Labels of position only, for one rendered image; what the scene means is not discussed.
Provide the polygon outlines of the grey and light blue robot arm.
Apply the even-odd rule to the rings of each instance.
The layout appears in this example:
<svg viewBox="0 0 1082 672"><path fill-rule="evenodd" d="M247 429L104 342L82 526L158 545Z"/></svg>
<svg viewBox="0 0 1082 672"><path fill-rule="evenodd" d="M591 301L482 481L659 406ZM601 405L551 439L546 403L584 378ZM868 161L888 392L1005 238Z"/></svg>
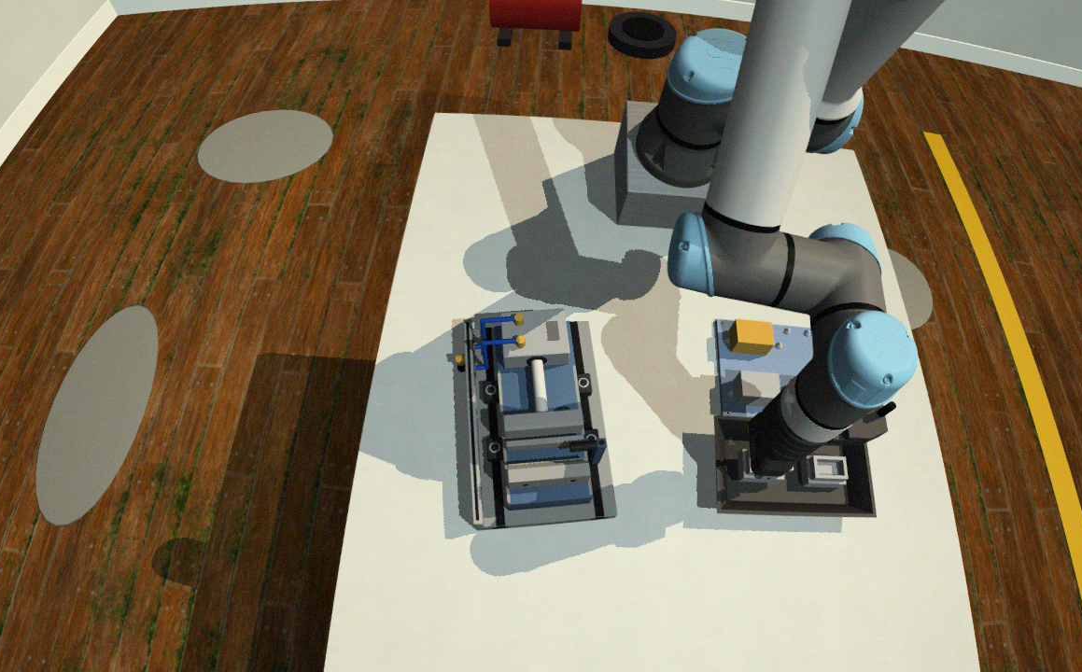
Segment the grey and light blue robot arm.
<svg viewBox="0 0 1082 672"><path fill-rule="evenodd" d="M685 212L672 232L671 284L809 315L813 358L795 395L819 427L850 427L893 399L915 375L918 347L887 314L865 227L828 224L807 238L780 224L805 153L843 148L865 82L942 3L755 0L747 35L714 27L679 43L636 133L657 180L710 182L702 214Z"/></svg>

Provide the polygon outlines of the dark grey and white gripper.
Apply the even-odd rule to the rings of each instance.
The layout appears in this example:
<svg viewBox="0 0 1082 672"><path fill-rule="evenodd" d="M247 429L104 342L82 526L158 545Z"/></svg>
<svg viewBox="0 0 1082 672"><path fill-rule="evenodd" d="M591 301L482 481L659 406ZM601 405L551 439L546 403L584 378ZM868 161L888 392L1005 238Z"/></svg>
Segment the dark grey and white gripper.
<svg viewBox="0 0 1082 672"><path fill-rule="evenodd" d="M865 445L888 431L886 416L896 408L894 401L881 405L850 427L831 430L813 424L796 400L797 375L749 422L751 469L758 480L775 480L792 472L796 460L826 443Z"/></svg>

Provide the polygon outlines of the yellow cube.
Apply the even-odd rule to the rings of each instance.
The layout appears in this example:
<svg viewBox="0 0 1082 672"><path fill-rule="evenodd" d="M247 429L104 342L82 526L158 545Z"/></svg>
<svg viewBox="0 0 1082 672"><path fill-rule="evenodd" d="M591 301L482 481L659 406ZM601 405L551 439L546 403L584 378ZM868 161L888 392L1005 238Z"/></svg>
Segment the yellow cube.
<svg viewBox="0 0 1082 672"><path fill-rule="evenodd" d="M768 350L774 347L771 322L736 319L729 329L729 339L731 339L731 353L767 356Z"/></svg>

